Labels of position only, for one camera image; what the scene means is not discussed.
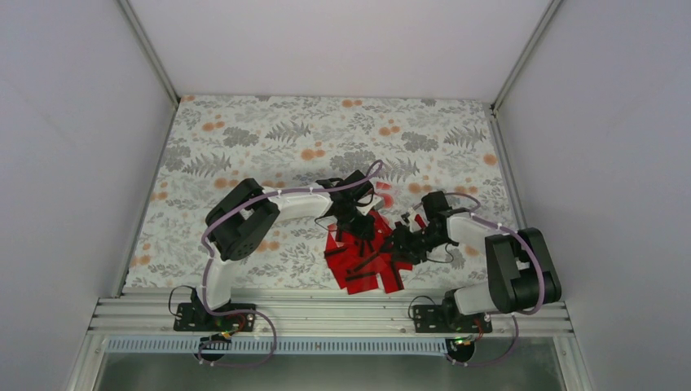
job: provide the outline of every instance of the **black mounting plate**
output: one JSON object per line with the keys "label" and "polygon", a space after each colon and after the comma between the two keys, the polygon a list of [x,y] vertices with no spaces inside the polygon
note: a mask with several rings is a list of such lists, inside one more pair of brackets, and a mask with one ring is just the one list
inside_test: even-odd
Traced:
{"label": "black mounting plate", "polygon": [[414,305],[412,307],[412,317],[415,324],[415,332],[428,334],[449,334],[449,333],[478,333],[476,320],[482,327],[485,334],[492,332],[492,321],[485,321],[484,314],[472,314],[467,316],[456,316],[456,328],[451,328],[447,323],[441,305]]}
{"label": "black mounting plate", "polygon": [[[245,304],[245,303],[228,303],[224,305],[222,308],[218,309],[218,311],[233,311],[233,310],[256,310],[257,306],[254,304]],[[175,319],[175,323],[173,324],[173,330],[176,332],[224,332],[227,330],[231,330],[234,325],[238,324],[238,318],[237,317],[216,317],[216,316],[208,316],[209,320],[203,323],[199,323],[198,319],[199,317],[196,317],[195,315],[195,307],[192,303],[180,303],[178,304],[178,318]],[[244,326],[242,327],[239,332],[251,332],[254,329],[254,317],[247,319],[248,315],[245,314],[245,323]]]}

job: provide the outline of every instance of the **red cloth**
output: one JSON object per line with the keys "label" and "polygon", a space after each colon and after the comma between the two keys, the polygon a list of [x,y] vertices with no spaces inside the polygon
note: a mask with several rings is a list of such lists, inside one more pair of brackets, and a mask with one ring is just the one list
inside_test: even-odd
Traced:
{"label": "red cloth", "polygon": [[391,254],[379,253],[392,230],[378,212],[372,210],[369,214],[375,218],[373,240],[363,241],[342,231],[330,232],[326,240],[327,265],[338,287],[345,288],[350,295],[379,288],[377,275],[386,293],[400,291],[403,281],[398,271],[412,270],[412,264],[393,261]]}

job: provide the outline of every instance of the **floral tablecloth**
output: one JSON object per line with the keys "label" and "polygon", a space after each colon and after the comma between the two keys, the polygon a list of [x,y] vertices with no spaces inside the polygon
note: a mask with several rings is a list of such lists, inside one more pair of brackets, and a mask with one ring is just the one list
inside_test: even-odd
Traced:
{"label": "floral tablecloth", "polygon": [[[130,263],[127,287],[198,284],[204,218],[235,184],[298,187],[385,168],[381,214],[396,221],[429,191],[476,196],[478,214],[515,225],[482,104],[473,100],[188,95],[182,98]],[[467,200],[453,200],[461,205]],[[234,262],[233,287],[338,289],[323,259],[327,232],[312,219],[271,229]],[[486,279],[485,259],[461,245],[402,271],[406,288],[457,288]]]}

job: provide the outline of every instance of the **white wall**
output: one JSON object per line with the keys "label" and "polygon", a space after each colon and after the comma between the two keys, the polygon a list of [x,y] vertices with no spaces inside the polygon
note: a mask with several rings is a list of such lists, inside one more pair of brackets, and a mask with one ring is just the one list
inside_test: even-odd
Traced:
{"label": "white wall", "polygon": [[549,0],[130,0],[180,93],[493,101]]}
{"label": "white wall", "polygon": [[172,107],[114,1],[0,5],[0,379],[65,386]]}
{"label": "white wall", "polygon": [[690,20],[566,1],[500,109],[599,390],[691,384]]}

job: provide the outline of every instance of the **gray floor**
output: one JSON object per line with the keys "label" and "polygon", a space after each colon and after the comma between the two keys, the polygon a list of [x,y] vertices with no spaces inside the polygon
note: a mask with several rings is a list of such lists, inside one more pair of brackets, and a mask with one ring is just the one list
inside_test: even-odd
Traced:
{"label": "gray floor", "polygon": [[[239,370],[200,366],[191,354],[108,354],[101,391],[281,390],[561,390],[561,371],[552,339],[519,341],[501,364],[453,367],[425,356],[276,356],[267,364]],[[478,343],[474,361],[501,355],[508,340]],[[249,362],[256,357],[224,358]]]}

